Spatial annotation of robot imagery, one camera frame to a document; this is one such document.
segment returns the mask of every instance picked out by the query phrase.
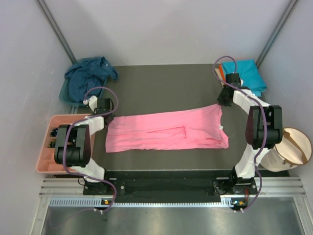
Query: blue cloth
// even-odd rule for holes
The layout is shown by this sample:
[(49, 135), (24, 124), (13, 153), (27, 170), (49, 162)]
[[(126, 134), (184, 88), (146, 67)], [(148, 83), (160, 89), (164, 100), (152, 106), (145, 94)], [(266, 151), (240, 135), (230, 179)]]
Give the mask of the blue cloth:
[[(87, 91), (103, 86), (109, 76), (114, 81), (118, 79), (116, 70), (106, 58), (93, 57), (78, 60), (65, 73), (65, 79), (70, 79), (68, 95), (76, 103), (81, 103)], [(91, 91), (89, 97), (99, 95), (100, 92), (100, 89)]]
[[(223, 62), (222, 68), (225, 74), (233, 73), (235, 70), (234, 62)], [(239, 60), (237, 61), (237, 73), (244, 81), (243, 86), (249, 87), (256, 96), (261, 96), (261, 93), (266, 90), (266, 84), (263, 81), (254, 60)]]

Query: white wall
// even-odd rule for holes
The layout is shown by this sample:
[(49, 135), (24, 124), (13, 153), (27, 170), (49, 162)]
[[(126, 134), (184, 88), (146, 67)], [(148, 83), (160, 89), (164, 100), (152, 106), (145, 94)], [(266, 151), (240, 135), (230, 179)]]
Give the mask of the white wall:
[(288, 0), (46, 0), (77, 58), (113, 65), (257, 59)]
[(53, 114), (68, 113), (58, 95), (66, 54), (34, 0), (0, 7), (0, 230), (30, 228), (43, 175), (35, 170)]
[[(266, 98), (283, 108), (283, 124), (303, 131), (313, 143), (313, 1), (301, 0), (260, 66)], [(313, 160), (298, 167), (313, 207)]]

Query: folded pink fabric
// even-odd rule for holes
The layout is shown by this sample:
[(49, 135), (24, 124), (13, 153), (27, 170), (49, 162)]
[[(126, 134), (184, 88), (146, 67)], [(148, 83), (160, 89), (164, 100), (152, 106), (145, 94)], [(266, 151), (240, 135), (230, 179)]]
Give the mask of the folded pink fabric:
[(228, 148), (220, 130), (222, 109), (211, 105), (186, 111), (115, 117), (109, 124), (106, 152), (129, 149)]

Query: teal laundry basket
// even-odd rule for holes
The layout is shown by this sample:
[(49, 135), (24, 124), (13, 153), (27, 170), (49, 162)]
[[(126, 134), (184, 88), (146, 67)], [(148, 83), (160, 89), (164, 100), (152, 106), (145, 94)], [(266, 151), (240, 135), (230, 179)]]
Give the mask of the teal laundry basket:
[[(103, 85), (105, 87), (107, 83), (107, 79), (104, 80)], [(83, 103), (76, 103), (75, 101), (73, 101), (71, 98), (69, 98), (68, 95), (68, 86), (69, 86), (69, 79), (65, 79), (63, 86), (61, 88), (60, 94), (59, 94), (59, 98), (60, 100), (65, 103), (68, 104), (70, 106), (75, 106), (75, 107), (81, 107), (81, 106), (85, 106), (85, 104)], [(96, 95), (97, 97), (102, 97), (104, 93), (104, 89), (101, 90), (99, 95)]]

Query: basket handle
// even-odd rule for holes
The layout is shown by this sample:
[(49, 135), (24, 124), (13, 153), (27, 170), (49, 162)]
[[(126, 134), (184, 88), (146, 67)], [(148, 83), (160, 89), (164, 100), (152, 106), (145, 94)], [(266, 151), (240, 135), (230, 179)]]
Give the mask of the basket handle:
[(300, 146), (294, 141), (294, 139), (290, 136), (290, 133), (287, 132), (285, 129), (283, 129), (283, 137), (285, 137), (293, 146), (295, 146), (300, 152), (301, 152), (301, 161), (303, 162), (303, 164), (296, 164), (293, 163), (289, 160), (287, 160), (276, 148), (276, 151), (279, 153), (280, 156), (282, 156), (285, 161), (291, 165), (305, 165), (306, 163), (308, 163), (308, 159), (305, 156), (305, 153), (303, 152), (303, 150), (300, 148)]

